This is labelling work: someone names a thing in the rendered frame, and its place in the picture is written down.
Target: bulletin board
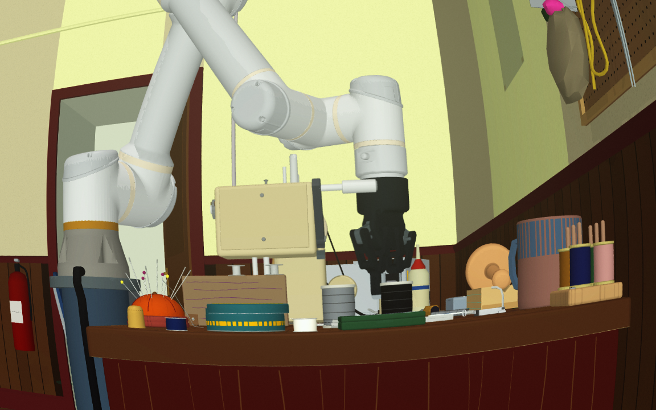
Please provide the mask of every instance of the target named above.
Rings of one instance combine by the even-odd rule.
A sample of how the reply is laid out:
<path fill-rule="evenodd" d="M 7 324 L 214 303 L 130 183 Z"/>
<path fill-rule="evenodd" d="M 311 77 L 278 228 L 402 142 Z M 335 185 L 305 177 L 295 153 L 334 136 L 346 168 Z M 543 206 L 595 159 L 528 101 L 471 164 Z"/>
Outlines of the bulletin board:
<path fill-rule="evenodd" d="M 617 0 L 624 23 L 629 55 L 634 68 L 635 81 L 639 82 L 656 65 L 656 0 Z M 584 15 L 594 37 L 594 70 L 604 70 L 604 53 L 601 51 L 591 23 L 591 0 L 583 0 Z M 617 21 L 608 1 L 594 0 L 594 17 L 599 37 L 609 56 L 609 71 L 596 78 L 596 90 L 591 82 L 579 101 L 581 124 L 588 125 L 623 93 L 631 88 L 626 59 Z"/>

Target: red fire extinguisher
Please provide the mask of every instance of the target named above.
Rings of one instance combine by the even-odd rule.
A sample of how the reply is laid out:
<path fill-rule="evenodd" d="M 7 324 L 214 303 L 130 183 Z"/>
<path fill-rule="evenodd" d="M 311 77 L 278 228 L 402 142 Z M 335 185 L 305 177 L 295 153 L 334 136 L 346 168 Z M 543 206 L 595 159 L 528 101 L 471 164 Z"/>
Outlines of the red fire extinguisher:
<path fill-rule="evenodd" d="M 14 348 L 34 352 L 34 332 L 32 331 L 32 303 L 29 288 L 29 272 L 15 259 L 14 271 L 9 278 L 11 332 L 14 334 Z M 27 276 L 20 272 L 24 269 Z"/>

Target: teal tin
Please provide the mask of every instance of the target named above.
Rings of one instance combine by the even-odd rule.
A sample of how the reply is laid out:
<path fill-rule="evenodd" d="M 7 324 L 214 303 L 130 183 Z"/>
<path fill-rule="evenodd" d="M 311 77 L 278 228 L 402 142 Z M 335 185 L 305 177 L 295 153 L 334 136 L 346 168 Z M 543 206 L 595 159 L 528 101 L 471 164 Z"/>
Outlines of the teal tin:
<path fill-rule="evenodd" d="M 206 330 L 217 332 L 285 331 L 284 313 L 212 313 L 208 307 L 206 311 Z"/>
<path fill-rule="evenodd" d="M 208 304 L 207 313 L 290 313 L 288 304 Z"/>

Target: brown bag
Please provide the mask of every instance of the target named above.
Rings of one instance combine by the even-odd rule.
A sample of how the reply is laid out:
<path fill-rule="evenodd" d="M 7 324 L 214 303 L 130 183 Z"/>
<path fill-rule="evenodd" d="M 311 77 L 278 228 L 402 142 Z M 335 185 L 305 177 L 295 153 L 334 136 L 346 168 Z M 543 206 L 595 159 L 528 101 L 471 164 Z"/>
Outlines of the brown bag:
<path fill-rule="evenodd" d="M 589 55 L 579 18 L 564 7 L 548 19 L 548 67 L 566 104 L 579 101 L 589 86 Z"/>

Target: green book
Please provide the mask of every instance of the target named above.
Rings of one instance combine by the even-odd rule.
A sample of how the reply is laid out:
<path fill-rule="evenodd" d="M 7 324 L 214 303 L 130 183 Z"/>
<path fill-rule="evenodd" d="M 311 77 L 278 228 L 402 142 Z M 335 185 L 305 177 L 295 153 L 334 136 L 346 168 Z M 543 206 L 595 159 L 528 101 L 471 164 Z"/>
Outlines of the green book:
<path fill-rule="evenodd" d="M 387 313 L 387 314 L 367 314 L 365 316 L 339 316 L 338 323 L 341 322 L 372 322 L 374 320 L 391 320 L 407 319 L 409 317 L 425 317 L 423 310 L 407 311 L 404 313 Z"/>
<path fill-rule="evenodd" d="M 425 322 L 424 315 L 422 315 L 421 317 L 407 317 L 406 319 L 368 320 L 364 322 L 338 322 L 338 329 L 341 330 L 384 329 L 385 327 L 423 325 L 424 322 Z"/>

